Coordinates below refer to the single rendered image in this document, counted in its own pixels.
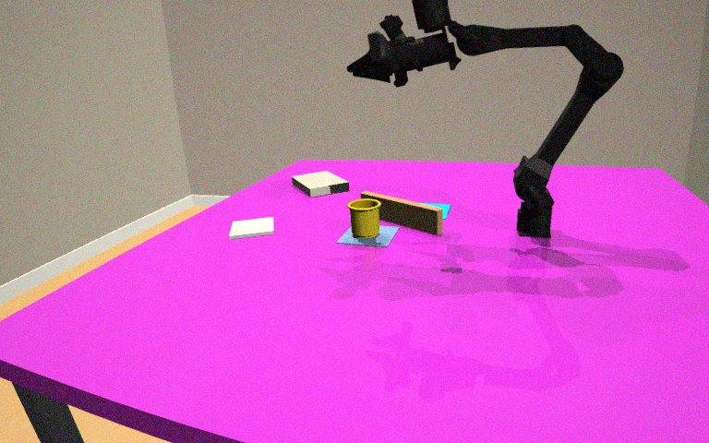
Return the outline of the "cream flat square block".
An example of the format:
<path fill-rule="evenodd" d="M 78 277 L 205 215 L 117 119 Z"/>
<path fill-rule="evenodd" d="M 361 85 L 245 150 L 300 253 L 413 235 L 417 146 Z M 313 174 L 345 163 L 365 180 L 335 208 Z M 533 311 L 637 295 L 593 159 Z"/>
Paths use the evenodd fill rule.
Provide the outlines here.
<path fill-rule="evenodd" d="M 348 181 L 328 171 L 291 177 L 292 184 L 311 198 L 349 190 Z"/>

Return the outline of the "brown rectangular bar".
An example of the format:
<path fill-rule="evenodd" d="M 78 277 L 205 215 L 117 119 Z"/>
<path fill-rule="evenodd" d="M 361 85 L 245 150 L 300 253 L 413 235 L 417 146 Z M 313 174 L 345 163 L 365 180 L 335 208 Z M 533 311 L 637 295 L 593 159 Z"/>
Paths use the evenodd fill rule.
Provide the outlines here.
<path fill-rule="evenodd" d="M 379 218 L 383 221 L 435 235 L 443 231 L 443 208 L 368 191 L 361 192 L 360 196 L 361 199 L 375 199 L 381 203 Z"/>

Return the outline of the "yellow cup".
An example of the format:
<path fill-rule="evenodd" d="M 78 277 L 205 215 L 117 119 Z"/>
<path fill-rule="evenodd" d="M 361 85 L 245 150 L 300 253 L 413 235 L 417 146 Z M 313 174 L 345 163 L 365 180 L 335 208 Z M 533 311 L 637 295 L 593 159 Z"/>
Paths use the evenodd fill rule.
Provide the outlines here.
<path fill-rule="evenodd" d="M 379 207 L 375 199 L 358 199 L 348 203 L 352 233 L 356 238 L 367 239 L 379 233 Z"/>

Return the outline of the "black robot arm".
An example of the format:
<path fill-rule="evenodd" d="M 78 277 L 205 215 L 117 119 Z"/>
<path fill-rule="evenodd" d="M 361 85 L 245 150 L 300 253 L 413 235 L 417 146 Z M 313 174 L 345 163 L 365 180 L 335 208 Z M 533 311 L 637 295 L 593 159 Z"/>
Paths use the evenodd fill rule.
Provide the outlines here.
<path fill-rule="evenodd" d="M 519 236 L 550 238 L 554 201 L 546 186 L 551 171 L 591 107 L 619 81 L 624 69 L 622 60 L 579 25 L 522 29 L 463 26 L 451 20 L 448 0 L 412 2 L 419 30 L 425 33 L 442 30 L 440 34 L 420 39 L 426 66 L 449 62 L 453 70 L 462 61 L 456 55 L 454 42 L 449 43 L 445 26 L 463 54 L 476 56 L 508 48 L 566 46 L 583 66 L 574 95 L 537 153 L 530 158 L 523 155 L 520 165 L 513 170 L 515 194 L 524 201 L 517 209 Z"/>

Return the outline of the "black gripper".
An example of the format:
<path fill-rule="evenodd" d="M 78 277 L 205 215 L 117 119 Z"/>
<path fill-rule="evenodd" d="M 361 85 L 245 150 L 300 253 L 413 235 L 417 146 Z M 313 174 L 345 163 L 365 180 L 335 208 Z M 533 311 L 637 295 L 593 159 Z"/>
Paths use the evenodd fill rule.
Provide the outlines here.
<path fill-rule="evenodd" d="M 393 84 L 398 88 L 407 83 L 407 71 L 416 69 L 419 72 L 427 67 L 420 38 L 409 37 L 409 42 L 389 48 L 388 40 L 379 31 L 370 32 L 367 36 L 368 53 L 346 67 L 347 72 L 355 77 L 391 83 L 390 77 L 394 74 L 396 80 Z"/>

